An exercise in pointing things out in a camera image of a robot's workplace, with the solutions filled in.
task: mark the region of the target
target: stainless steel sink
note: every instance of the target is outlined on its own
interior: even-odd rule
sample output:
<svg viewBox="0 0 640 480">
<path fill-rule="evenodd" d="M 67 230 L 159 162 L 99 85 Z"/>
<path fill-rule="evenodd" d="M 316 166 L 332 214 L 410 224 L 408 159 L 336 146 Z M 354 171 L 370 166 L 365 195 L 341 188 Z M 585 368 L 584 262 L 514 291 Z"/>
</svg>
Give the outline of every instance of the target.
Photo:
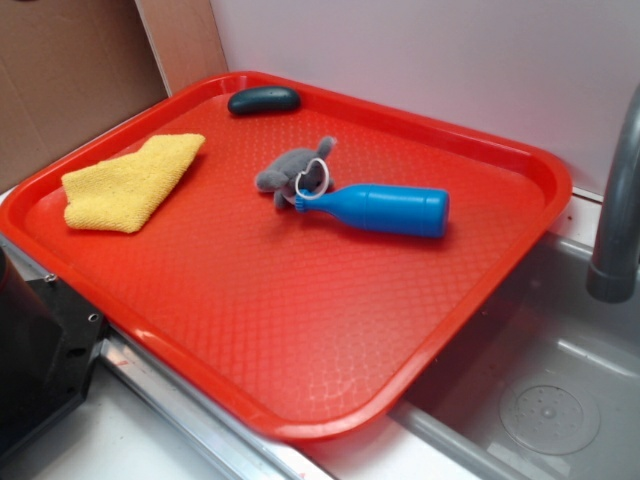
<svg viewBox="0 0 640 480">
<path fill-rule="evenodd" d="M 483 478 L 640 478 L 640 294 L 585 289 L 547 234 L 392 415 Z"/>
</svg>

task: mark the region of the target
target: white wall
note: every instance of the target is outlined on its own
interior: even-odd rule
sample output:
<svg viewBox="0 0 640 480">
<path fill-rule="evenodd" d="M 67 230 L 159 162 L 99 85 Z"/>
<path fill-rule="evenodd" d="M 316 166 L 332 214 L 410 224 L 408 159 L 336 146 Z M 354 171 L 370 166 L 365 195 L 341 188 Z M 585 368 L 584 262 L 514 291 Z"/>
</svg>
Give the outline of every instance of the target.
<svg viewBox="0 0 640 480">
<path fill-rule="evenodd" d="M 211 0 L 229 69 L 542 147 L 604 192 L 640 82 L 638 0 Z"/>
</svg>

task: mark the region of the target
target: toy ring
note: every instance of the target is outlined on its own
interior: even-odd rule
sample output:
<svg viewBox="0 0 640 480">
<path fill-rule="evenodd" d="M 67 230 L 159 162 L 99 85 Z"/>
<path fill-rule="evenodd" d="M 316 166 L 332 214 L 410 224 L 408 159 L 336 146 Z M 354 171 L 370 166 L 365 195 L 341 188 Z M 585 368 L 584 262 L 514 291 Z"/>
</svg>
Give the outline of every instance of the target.
<svg viewBox="0 0 640 480">
<path fill-rule="evenodd" d="M 318 187 L 313 192 L 314 193 L 313 195 L 305 195 L 300 191 L 300 187 L 298 184 L 300 183 L 300 179 L 302 178 L 302 176 L 307 175 L 311 171 L 311 168 L 313 167 L 314 162 L 319 163 L 320 166 L 322 167 L 322 170 L 324 170 L 324 178 L 322 179 L 322 183 L 320 184 L 320 187 Z M 316 198 L 320 198 L 322 195 L 325 194 L 325 192 L 329 188 L 329 167 L 327 167 L 327 164 L 321 158 L 312 159 L 307 165 L 306 170 L 304 172 L 300 172 L 296 177 L 295 186 L 296 186 L 296 194 L 300 195 L 305 200 L 315 200 Z"/>
</svg>

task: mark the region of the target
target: metal countertop edge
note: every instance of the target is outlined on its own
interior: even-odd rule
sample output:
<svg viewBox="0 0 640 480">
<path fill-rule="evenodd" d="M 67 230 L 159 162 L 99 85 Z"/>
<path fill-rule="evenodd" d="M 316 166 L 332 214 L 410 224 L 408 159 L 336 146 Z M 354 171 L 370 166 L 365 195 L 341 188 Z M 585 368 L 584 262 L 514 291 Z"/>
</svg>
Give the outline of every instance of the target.
<svg viewBox="0 0 640 480">
<path fill-rule="evenodd" d="M 103 340 L 100 359 L 227 478 L 334 478 L 293 447 L 249 430 L 115 329 Z"/>
</svg>

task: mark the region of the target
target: plastic tray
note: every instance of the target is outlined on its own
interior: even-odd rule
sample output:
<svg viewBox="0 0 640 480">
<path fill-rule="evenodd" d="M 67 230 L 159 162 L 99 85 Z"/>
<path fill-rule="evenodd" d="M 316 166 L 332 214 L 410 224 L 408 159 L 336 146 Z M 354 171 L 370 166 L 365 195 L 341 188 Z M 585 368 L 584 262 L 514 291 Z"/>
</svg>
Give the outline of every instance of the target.
<svg viewBox="0 0 640 480">
<path fill-rule="evenodd" d="M 295 112 L 234 117 L 230 95 L 296 89 Z M 137 234 L 78 231 L 60 177 L 158 133 L 207 138 Z M 281 153 L 338 144 L 337 187 L 444 188 L 440 240 L 276 211 L 253 180 Z M 562 211 L 552 155 L 466 128 L 259 73 L 202 81 L 25 181 L 0 229 L 132 337 L 250 426 L 335 436 L 386 412 Z"/>
</svg>

